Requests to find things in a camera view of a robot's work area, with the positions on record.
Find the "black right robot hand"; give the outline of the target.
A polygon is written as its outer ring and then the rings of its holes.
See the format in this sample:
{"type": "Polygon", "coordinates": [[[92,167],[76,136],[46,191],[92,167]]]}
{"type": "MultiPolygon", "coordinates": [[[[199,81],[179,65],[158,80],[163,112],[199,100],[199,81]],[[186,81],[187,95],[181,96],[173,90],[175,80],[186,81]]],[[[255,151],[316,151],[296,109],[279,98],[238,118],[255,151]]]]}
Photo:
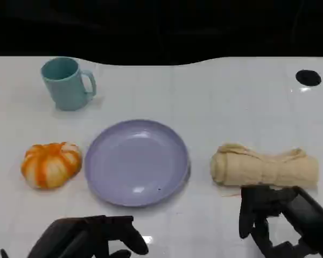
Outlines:
{"type": "Polygon", "coordinates": [[[252,236],[265,257],[323,257],[323,208],[304,189],[275,190],[267,185],[241,188],[239,235],[252,236]],[[269,236],[268,217],[282,214],[300,234],[297,245],[286,241],[274,246],[269,236]]]}

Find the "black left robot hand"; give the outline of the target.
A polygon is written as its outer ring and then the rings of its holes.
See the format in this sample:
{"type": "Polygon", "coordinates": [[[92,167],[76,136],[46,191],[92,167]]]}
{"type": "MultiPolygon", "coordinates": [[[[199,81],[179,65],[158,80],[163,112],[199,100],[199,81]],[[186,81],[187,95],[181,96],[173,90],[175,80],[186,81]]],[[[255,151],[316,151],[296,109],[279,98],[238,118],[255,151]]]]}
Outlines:
{"type": "Polygon", "coordinates": [[[132,216],[62,218],[49,225],[28,257],[130,257],[148,246],[132,216]]]}

